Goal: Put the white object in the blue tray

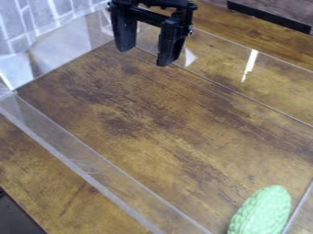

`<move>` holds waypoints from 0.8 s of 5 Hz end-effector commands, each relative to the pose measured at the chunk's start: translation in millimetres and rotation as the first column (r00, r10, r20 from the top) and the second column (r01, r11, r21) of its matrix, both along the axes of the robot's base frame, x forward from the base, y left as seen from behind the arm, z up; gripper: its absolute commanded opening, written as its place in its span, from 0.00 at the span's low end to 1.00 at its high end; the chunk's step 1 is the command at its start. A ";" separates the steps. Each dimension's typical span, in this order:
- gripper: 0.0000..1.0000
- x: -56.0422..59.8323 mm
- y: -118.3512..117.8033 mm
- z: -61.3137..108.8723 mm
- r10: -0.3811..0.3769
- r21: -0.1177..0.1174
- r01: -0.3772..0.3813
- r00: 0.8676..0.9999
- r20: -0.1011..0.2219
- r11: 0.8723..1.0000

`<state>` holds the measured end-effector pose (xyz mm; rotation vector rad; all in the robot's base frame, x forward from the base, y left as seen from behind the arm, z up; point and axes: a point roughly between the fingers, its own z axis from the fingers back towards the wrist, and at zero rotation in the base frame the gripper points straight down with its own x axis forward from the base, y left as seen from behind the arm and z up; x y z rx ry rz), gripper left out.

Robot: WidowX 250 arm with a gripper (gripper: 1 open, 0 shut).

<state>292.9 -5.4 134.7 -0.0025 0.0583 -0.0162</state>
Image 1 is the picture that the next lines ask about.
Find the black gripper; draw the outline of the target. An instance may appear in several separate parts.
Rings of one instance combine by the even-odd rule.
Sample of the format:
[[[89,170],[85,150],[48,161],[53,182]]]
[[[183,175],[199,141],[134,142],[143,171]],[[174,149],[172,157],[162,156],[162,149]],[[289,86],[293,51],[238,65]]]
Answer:
[[[192,33],[196,9],[191,0],[111,0],[108,11],[119,52],[135,47],[136,27],[142,22],[160,29],[156,65],[167,66],[178,59],[186,36]]]

